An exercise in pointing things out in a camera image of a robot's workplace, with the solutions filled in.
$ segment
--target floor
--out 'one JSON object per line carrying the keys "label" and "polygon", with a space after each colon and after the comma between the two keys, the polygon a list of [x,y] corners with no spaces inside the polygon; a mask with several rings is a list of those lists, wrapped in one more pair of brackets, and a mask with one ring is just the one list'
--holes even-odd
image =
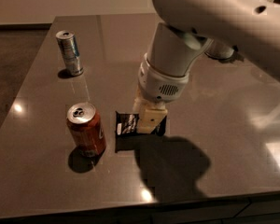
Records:
{"label": "floor", "polygon": [[0,30],[0,127],[47,32]]}

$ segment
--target aluminum can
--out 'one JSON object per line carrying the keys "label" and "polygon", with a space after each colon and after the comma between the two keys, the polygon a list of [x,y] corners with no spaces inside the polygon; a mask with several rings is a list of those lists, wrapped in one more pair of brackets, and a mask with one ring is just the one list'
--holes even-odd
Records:
{"label": "aluminum can", "polygon": [[81,75],[83,73],[83,67],[80,63],[75,34],[63,30],[56,34],[56,38],[67,72],[74,77]]}
{"label": "aluminum can", "polygon": [[83,156],[94,157],[104,152],[106,143],[101,116],[92,104],[73,105],[67,112],[66,123]]}

